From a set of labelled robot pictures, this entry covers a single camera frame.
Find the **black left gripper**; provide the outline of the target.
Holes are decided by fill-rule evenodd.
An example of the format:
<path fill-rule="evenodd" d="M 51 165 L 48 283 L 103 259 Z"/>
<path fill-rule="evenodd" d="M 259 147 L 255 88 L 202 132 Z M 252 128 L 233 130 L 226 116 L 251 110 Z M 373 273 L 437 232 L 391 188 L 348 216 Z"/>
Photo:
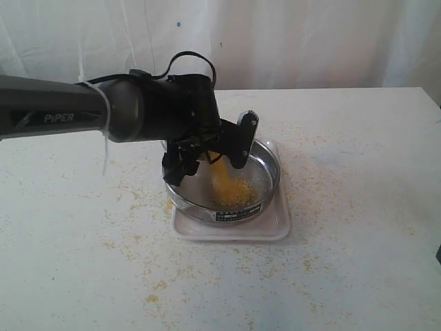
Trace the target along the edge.
<path fill-rule="evenodd" d="M 213 139 L 221 132 L 221 118 L 212 81 L 202 74 L 170 75 L 155 83 L 151 105 L 154 136 L 166 141 Z M 167 144 L 162 158 L 163 180 L 179 186 L 196 174 L 199 161 L 192 150 Z"/>

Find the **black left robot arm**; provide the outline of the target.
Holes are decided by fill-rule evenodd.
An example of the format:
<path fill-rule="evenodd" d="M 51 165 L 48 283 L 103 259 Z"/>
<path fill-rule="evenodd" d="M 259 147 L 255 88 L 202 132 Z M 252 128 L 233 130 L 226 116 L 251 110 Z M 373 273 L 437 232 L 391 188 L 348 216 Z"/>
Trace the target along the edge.
<path fill-rule="evenodd" d="M 164 141 L 163 179 L 180 185 L 221 135 L 212 80 L 142 70 L 83 83 L 1 77 L 1 138 L 97 130 L 115 143 Z"/>

